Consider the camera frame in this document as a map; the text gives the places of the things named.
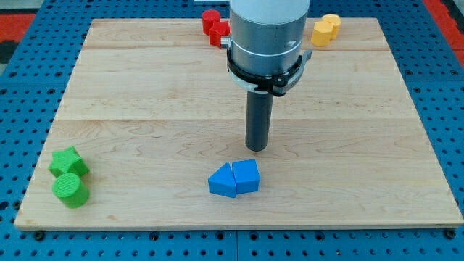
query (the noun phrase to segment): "wood grain surface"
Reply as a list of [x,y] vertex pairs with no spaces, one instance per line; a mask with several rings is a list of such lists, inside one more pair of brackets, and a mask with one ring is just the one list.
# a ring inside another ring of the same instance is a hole
[[[309,42],[274,99],[268,147],[244,145],[245,91],[201,20],[94,20],[16,219],[23,230],[448,228],[456,205],[376,19]],[[91,196],[51,192],[51,152],[74,145]],[[260,191],[210,194],[224,162],[257,159]]]

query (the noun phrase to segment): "blue perforated table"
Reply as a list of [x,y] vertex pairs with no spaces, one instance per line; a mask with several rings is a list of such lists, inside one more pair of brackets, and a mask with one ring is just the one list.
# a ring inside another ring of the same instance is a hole
[[[200,17],[193,0],[48,0],[0,78],[0,260],[462,260],[464,230],[44,234],[13,226],[92,18]],[[464,204],[464,70],[419,0],[321,1],[377,17],[456,200]]]

